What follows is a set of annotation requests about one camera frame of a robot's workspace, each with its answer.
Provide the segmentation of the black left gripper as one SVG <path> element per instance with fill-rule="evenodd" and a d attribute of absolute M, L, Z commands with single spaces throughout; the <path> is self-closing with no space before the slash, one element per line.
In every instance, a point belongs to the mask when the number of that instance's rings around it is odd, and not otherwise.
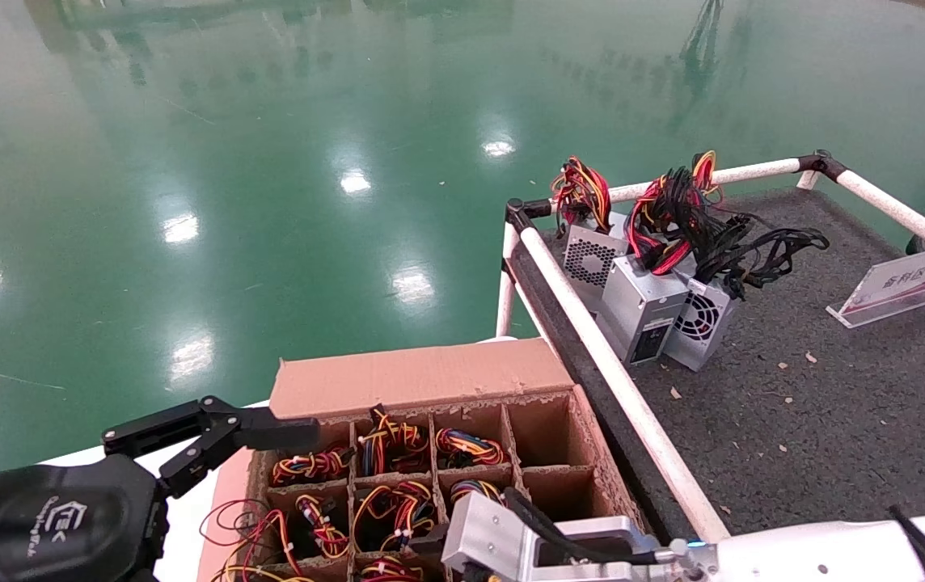
<path fill-rule="evenodd" d="M 207 395 L 109 428 L 107 457 L 86 466 L 0 472 L 0 581 L 154 580 L 167 502 L 155 476 L 129 458 L 186 440 L 185 457 L 223 456 L 218 408 Z"/>

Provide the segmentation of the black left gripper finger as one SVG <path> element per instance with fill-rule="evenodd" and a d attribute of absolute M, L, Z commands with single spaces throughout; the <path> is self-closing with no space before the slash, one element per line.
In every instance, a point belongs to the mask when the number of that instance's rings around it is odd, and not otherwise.
<path fill-rule="evenodd" d="M 242 449 L 310 452 L 319 442 L 316 419 L 278 419 L 267 407 L 201 407 L 194 442 L 159 469 L 164 495 L 181 498 Z"/>

